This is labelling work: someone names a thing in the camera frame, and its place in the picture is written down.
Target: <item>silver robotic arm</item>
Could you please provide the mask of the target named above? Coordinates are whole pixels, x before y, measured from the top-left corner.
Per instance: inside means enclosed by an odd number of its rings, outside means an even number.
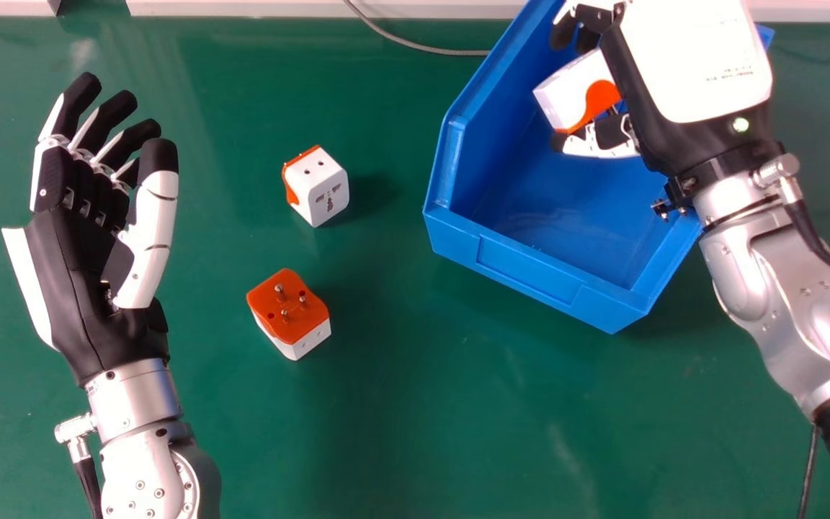
[[[89,398],[90,412],[55,436],[92,517],[213,519],[220,475],[181,421],[168,325],[154,298],[171,251],[178,153],[151,119],[107,141],[136,109],[127,91],[79,127],[101,89],[85,73],[57,98],[35,149],[32,220],[3,229],[4,242],[37,335],[66,358]],[[103,487],[86,440],[95,431]]]
[[[550,45],[572,43],[579,58],[534,91],[554,148],[639,155],[668,178],[653,210],[665,220],[695,211],[722,309],[830,452],[830,250],[805,209],[797,158],[772,136],[773,75],[748,9],[570,0]]]

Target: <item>green tabletop surface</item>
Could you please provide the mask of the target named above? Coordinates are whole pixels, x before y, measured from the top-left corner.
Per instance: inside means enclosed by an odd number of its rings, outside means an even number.
[[[483,48],[507,24],[385,26]],[[775,130],[830,243],[830,25],[773,27]],[[432,253],[421,205],[438,132],[480,62],[355,19],[131,19],[75,1],[57,19],[0,19],[0,228],[29,220],[37,132],[82,71],[101,99],[135,92],[177,143],[158,297],[225,518],[794,517],[810,427],[718,308],[696,249],[616,335]],[[313,229],[280,168],[316,144],[349,172],[352,202]],[[332,316],[297,363],[245,302],[284,267]],[[33,332],[0,234],[0,518],[89,516],[53,439],[86,410]],[[809,516],[830,518],[824,448],[818,461]]]

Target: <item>gray cable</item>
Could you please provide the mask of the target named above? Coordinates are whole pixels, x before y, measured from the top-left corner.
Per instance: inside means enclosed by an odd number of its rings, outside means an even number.
[[[359,17],[360,21],[367,24],[368,27],[373,29],[373,32],[379,34],[379,36],[383,36],[383,38],[392,40],[392,42],[396,42],[401,45],[405,45],[410,49],[421,50],[425,53],[434,53],[435,55],[442,55],[442,56],[488,56],[488,50],[457,50],[457,49],[441,49],[440,47],[432,47],[429,45],[422,45],[421,43],[411,42],[410,40],[406,40],[405,38],[399,38],[395,34],[391,34],[386,32],[382,29],[382,27],[373,23],[366,14],[363,14],[360,9],[357,9],[355,4],[352,4],[352,0],[344,0],[346,6],[349,7],[350,10],[354,11],[354,13]]]

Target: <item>blue plastic bin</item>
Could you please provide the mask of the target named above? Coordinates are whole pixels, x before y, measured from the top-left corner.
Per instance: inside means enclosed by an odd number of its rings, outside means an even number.
[[[576,57],[549,46],[562,3],[529,0],[448,110],[424,219],[434,252],[616,333],[652,309],[700,226],[655,216],[665,177],[641,159],[551,150],[532,92]]]

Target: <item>white cube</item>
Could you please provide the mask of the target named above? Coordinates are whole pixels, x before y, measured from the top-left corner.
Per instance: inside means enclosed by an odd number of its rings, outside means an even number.
[[[322,226],[348,207],[348,173],[319,146],[284,164],[281,177],[287,203],[310,226]]]

